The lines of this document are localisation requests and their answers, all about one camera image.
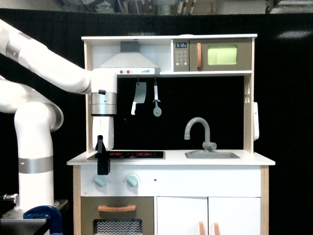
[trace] blue clamp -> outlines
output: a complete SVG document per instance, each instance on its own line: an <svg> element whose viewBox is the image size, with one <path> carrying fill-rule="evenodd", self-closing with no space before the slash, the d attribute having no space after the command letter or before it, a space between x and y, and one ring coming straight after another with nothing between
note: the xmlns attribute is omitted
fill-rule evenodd
<svg viewBox="0 0 313 235"><path fill-rule="evenodd" d="M49 219L50 235L63 235L62 216L53 206L39 206L26 211L23 219L47 218Z"/></svg>

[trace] sink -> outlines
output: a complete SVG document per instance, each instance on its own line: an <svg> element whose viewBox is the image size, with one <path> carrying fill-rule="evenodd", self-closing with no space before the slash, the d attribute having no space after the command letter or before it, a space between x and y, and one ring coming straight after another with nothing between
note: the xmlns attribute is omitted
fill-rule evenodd
<svg viewBox="0 0 313 235"><path fill-rule="evenodd" d="M234 153L220 153L220 152L190 152L185 153L188 159L240 159Z"/></svg>

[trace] orange handle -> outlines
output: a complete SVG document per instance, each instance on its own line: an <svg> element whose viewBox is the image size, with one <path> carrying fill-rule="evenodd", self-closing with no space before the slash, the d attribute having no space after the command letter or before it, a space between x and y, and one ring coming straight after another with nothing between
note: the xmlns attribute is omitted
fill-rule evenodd
<svg viewBox="0 0 313 235"><path fill-rule="evenodd" d="M218 223L214 223L214 232L215 232L215 235L220 235L220 229L219 229Z"/></svg>
<svg viewBox="0 0 313 235"><path fill-rule="evenodd" d="M136 206L126 206L126 207L108 207L108 206L99 206L98 211L100 212L132 212L136 210Z"/></svg>
<svg viewBox="0 0 313 235"><path fill-rule="evenodd" d="M200 235L204 235L204 225L203 225L203 222L200 221L199 224L200 224Z"/></svg>
<svg viewBox="0 0 313 235"><path fill-rule="evenodd" d="M197 43L197 52L198 52L197 68L201 68L201 43Z"/></svg>

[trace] gray faucet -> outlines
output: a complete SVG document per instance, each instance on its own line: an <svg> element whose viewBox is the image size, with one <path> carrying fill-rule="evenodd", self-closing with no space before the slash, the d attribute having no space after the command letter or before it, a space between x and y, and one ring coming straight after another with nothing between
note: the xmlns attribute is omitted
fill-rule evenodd
<svg viewBox="0 0 313 235"><path fill-rule="evenodd" d="M210 127L206 120L201 117L195 117L191 119L185 128L185 140L190 140L190 130L193 124L200 122L204 126L205 137L202 147L204 148L204 152L211 152L216 149L216 143L210 142Z"/></svg>

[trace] black curtain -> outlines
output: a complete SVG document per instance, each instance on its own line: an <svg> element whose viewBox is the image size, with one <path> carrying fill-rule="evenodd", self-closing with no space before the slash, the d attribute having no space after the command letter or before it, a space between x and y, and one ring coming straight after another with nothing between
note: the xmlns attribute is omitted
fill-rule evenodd
<svg viewBox="0 0 313 235"><path fill-rule="evenodd" d="M313 15L137 16L0 9L0 18L51 51L84 67L82 36L256 33L255 101L260 138L254 150L270 167L270 232L312 233L310 226ZM52 133L55 198L72 206L72 168L66 162L86 150L85 97L70 94L0 56L0 75L36 89L64 112ZM243 77L158 78L160 117L153 116L154 79L145 104L130 114L135 78L118 80L115 149L198 149L204 131L195 125L184 141L186 123L205 118L219 149L243 148ZM14 115L0 113L0 195L18 192ZM64 234L72 234L72 207Z"/></svg>

